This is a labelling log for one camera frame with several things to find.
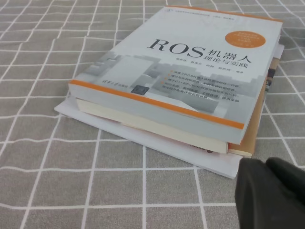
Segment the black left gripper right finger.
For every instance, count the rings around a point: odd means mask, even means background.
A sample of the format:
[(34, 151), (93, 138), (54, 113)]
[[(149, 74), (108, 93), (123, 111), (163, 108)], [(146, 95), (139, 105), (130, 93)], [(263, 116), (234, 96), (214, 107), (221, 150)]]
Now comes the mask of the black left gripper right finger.
[(267, 159), (265, 164), (282, 184), (294, 194), (296, 199), (305, 205), (305, 172), (277, 157)]

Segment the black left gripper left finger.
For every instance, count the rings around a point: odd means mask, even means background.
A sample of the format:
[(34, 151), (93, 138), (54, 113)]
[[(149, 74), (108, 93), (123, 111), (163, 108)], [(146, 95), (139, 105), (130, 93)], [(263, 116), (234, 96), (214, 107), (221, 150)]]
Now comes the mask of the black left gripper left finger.
[(240, 160), (235, 203), (242, 229), (303, 229), (305, 206), (258, 159)]

